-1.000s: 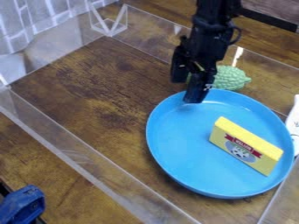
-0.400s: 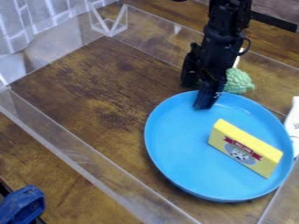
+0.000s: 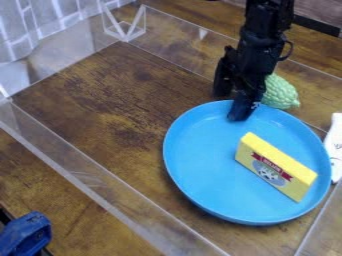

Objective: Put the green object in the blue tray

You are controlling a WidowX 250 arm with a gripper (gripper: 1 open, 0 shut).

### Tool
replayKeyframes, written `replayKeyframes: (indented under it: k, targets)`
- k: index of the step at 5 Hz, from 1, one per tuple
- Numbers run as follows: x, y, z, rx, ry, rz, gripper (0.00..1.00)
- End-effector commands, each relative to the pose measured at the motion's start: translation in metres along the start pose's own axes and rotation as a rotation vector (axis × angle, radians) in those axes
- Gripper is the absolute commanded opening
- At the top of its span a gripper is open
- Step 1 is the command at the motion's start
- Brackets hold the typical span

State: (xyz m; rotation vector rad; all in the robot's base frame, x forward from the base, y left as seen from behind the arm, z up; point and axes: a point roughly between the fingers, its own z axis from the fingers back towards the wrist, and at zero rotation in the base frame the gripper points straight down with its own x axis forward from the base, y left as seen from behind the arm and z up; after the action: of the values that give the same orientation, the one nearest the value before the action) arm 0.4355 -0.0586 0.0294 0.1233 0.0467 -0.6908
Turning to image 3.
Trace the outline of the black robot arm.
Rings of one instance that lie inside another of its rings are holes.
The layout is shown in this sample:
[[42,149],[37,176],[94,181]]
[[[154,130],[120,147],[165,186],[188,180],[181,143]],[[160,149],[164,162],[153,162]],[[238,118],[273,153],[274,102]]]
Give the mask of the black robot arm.
[[250,117],[266,93],[266,77],[293,53],[283,54],[285,45],[293,45],[285,31],[295,19],[295,0],[246,0],[245,17],[238,47],[225,47],[213,85],[216,97],[237,90],[228,114],[232,121]]

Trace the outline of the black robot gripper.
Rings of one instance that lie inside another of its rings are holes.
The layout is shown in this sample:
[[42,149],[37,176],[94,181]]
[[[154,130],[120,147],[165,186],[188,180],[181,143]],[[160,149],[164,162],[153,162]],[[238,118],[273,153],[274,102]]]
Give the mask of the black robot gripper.
[[266,77],[273,74],[277,64],[293,53],[283,54],[292,44],[284,33],[261,37],[246,28],[241,29],[238,48],[226,48],[214,75],[213,95],[233,96],[228,114],[230,121],[245,121],[261,105],[266,91]]

